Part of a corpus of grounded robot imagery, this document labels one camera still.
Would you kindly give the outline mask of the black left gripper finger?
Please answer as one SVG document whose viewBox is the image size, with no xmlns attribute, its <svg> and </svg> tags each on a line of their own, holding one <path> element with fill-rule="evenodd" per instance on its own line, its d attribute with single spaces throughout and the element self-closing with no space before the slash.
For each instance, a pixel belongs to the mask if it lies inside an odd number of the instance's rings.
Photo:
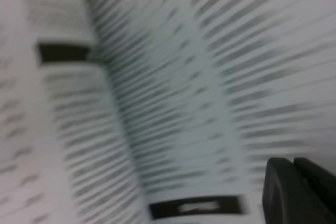
<svg viewBox="0 0 336 224">
<path fill-rule="evenodd" d="M 335 223 L 335 175 L 307 158 L 270 158 L 262 206 L 266 223 Z"/>
</svg>

